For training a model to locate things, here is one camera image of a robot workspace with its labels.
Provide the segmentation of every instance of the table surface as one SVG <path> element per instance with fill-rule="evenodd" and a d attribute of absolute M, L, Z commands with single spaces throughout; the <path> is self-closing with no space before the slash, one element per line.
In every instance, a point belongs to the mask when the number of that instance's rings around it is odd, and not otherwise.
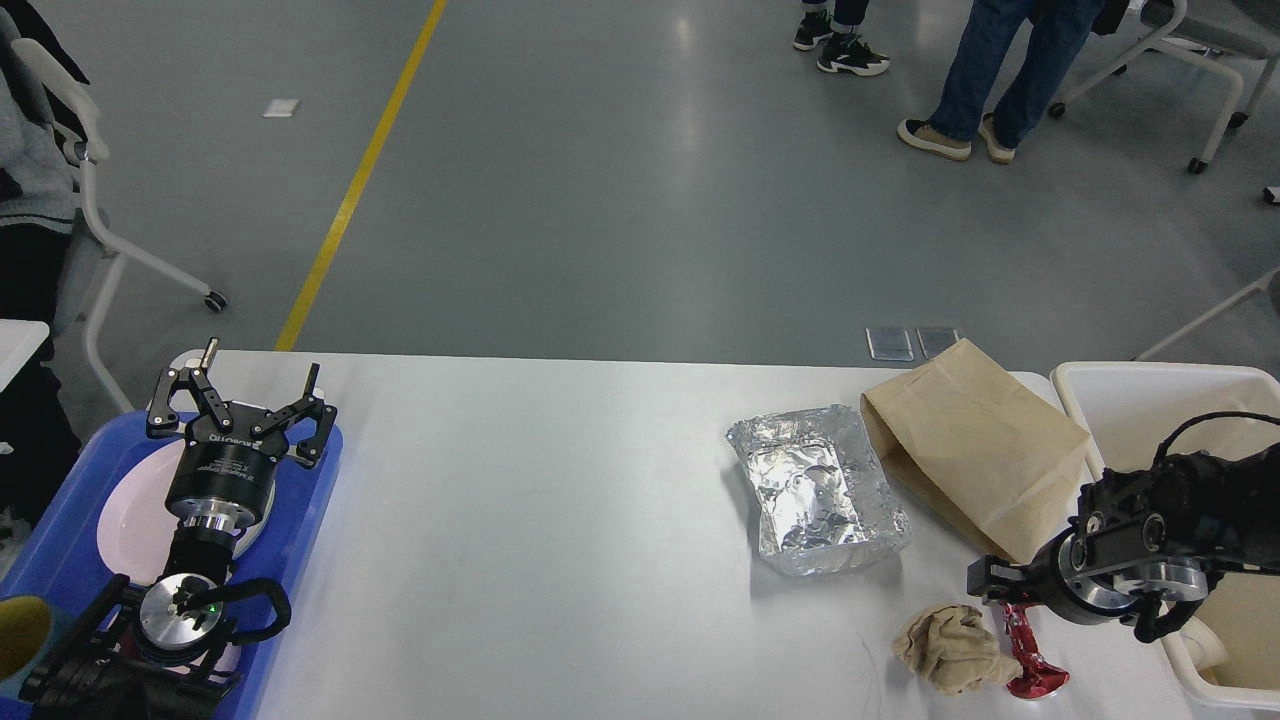
<path fill-rule="evenodd" d="M 49 325 L 45 323 L 0 318 L 0 389 L 9 386 L 46 337 Z"/>
<path fill-rule="evenodd" d="M 943 697 L 910 675 L 893 635 L 974 602 L 979 551 L 900 488 L 900 557 L 801 579 L 756 557 L 724 430 L 856 407 L 899 370 L 223 351 L 210 379 L 278 407 L 312 361 L 346 446 L 259 717 L 1193 714 L 1158 644 L 1043 609 L 1041 648 L 1073 675 L 1057 696 Z"/>

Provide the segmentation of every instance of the chair wheel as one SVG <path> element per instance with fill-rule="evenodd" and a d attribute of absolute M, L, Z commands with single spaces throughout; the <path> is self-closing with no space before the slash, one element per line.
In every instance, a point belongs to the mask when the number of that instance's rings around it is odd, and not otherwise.
<path fill-rule="evenodd" d="M 205 307 L 209 307 L 212 313 L 221 313 L 227 309 L 227 299 L 223 297 L 223 293 L 216 290 L 211 290 L 209 291 L 209 295 L 205 296 Z"/>

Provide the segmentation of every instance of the foil container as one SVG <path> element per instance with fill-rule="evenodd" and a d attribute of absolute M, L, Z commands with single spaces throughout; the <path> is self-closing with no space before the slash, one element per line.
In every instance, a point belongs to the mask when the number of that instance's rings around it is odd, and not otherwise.
<path fill-rule="evenodd" d="M 910 542 L 910 523 L 852 407 L 760 415 L 724 438 L 760 503 L 760 557 L 783 575 L 868 565 Z"/>

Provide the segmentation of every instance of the paper bag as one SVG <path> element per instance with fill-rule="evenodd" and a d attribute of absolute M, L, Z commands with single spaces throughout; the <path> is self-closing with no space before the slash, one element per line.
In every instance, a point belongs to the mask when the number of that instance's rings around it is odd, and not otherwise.
<path fill-rule="evenodd" d="M 1089 433 L 961 340 L 863 395 L 884 469 L 960 534 L 1030 562 L 1066 527 Z"/>

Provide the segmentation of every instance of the black cable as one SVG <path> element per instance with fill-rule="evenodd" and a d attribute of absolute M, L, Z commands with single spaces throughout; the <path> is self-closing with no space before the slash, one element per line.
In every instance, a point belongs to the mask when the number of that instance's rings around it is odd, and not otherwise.
<path fill-rule="evenodd" d="M 1184 430 L 1187 430 L 1192 425 L 1198 425 L 1206 420 L 1215 420 L 1217 418 L 1247 418 L 1249 420 L 1262 420 L 1263 423 L 1280 425 L 1280 418 L 1263 415 L 1261 413 L 1245 413 L 1243 410 L 1221 410 L 1219 413 L 1206 413 L 1203 415 L 1197 415 L 1190 420 L 1187 420 L 1181 425 L 1178 425 L 1178 429 L 1174 430 L 1172 434 L 1170 434 L 1167 438 L 1165 438 L 1165 442 L 1160 443 L 1160 446 L 1156 447 L 1156 457 L 1152 459 L 1151 464 L 1155 466 L 1157 462 L 1164 460 L 1165 456 L 1169 455 L 1169 448 L 1174 445 L 1174 441 L 1176 441 L 1178 436 L 1183 434 Z"/>

